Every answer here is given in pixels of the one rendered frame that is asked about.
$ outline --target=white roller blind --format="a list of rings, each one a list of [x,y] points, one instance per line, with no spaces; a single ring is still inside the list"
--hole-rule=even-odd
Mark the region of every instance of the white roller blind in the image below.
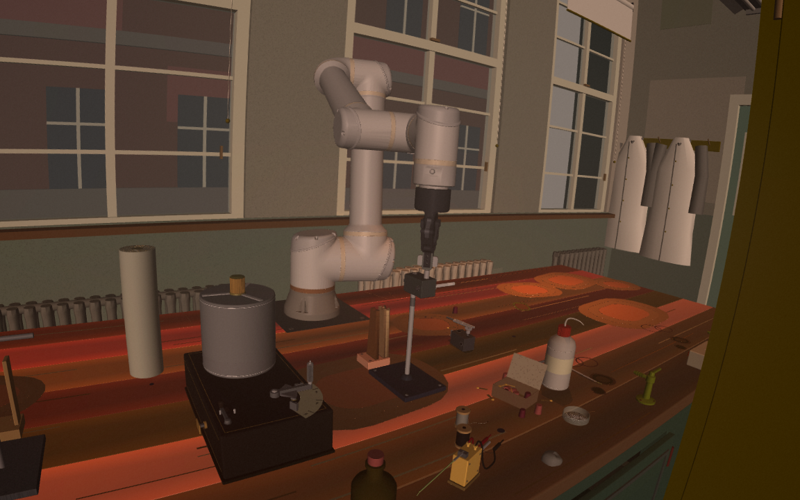
[[[634,3],[626,0],[568,0],[567,10],[631,42]]]

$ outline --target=window sill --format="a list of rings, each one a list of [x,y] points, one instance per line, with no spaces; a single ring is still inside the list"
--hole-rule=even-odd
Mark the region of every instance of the window sill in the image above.
[[[609,219],[612,213],[471,213],[441,215],[441,222],[537,221],[538,219]],[[418,224],[421,215],[385,215],[382,224]],[[346,226],[348,217],[305,217],[287,219],[239,219],[239,221],[156,222],[156,224],[96,224],[47,228],[9,228],[0,230],[0,241],[41,240],[41,238],[82,238],[125,234],[152,234],[192,231],[258,230],[259,228],[308,228]]]

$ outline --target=wooden table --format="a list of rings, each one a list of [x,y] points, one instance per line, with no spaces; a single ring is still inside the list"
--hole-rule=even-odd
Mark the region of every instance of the wooden table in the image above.
[[[100,500],[152,499],[172,494],[169,498],[331,500],[349,497],[350,481],[374,447],[385,452],[398,498],[412,498],[455,451],[454,408],[459,405],[471,408],[471,422],[488,423],[474,425],[476,439],[505,429],[498,437],[504,443],[496,465],[482,469],[466,492],[447,484],[449,474],[444,472],[417,498],[495,498],[498,493],[509,499],[552,498],[689,404],[699,371],[686,366],[687,352],[708,338],[714,314],[712,308],[642,288],[591,285],[547,298],[512,297],[496,289],[501,283],[534,283],[536,276],[552,272],[598,278],[563,266],[528,269],[457,279],[455,287],[439,288],[437,297],[418,300],[417,323],[419,316],[457,317],[476,327],[477,345],[475,351],[462,353],[448,345],[448,330],[445,335],[416,335],[413,360],[447,378],[450,389],[412,403],[385,396],[380,389],[388,390],[368,383],[371,377],[356,364],[356,354],[366,349],[368,322],[277,333],[277,348],[293,366],[303,372],[313,360],[317,367],[318,385],[336,408],[336,453],[226,486],[218,482],[183,396],[180,359],[184,352],[199,349],[197,312],[162,316],[166,370],[153,379],[129,376],[121,320],[36,329],[35,339],[0,349],[0,358],[10,355],[16,377],[44,384],[44,393],[24,406],[25,436],[45,433],[48,439],[38,498],[94,494]],[[620,328],[578,311],[585,303],[613,298],[666,310],[669,319],[647,330]],[[378,305],[390,307],[394,361],[406,352],[408,299],[399,288],[342,295],[362,313]],[[451,314],[453,307],[458,314]],[[499,380],[513,352],[542,360],[547,338],[566,317],[585,323],[571,323],[581,356],[576,369],[593,378],[610,377],[613,384],[574,374],[568,392],[543,389],[542,415],[530,411],[525,418],[477,389]],[[428,327],[433,328],[433,321]],[[657,404],[642,406],[635,396],[644,392],[644,380],[634,371],[655,367],[662,367],[653,389]],[[359,386],[347,381],[359,381]],[[604,394],[595,392],[596,387]],[[20,386],[18,392],[25,396]],[[584,427],[566,424],[560,414],[569,404],[587,408],[591,422]],[[361,424],[365,427],[355,429]],[[540,459],[547,449],[561,453],[562,467],[543,465]],[[492,453],[486,459],[491,461]]]

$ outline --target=wooden knob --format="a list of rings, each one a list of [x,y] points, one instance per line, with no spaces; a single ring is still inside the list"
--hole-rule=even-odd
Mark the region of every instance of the wooden knob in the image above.
[[[245,293],[245,276],[235,274],[231,276],[231,295],[242,295]]]

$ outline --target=bottle label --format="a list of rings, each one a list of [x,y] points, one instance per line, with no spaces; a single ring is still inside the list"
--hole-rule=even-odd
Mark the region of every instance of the bottle label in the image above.
[[[571,374],[572,373],[572,358],[569,360],[559,360],[554,356],[549,356],[546,365],[549,367],[549,372],[553,374]]]

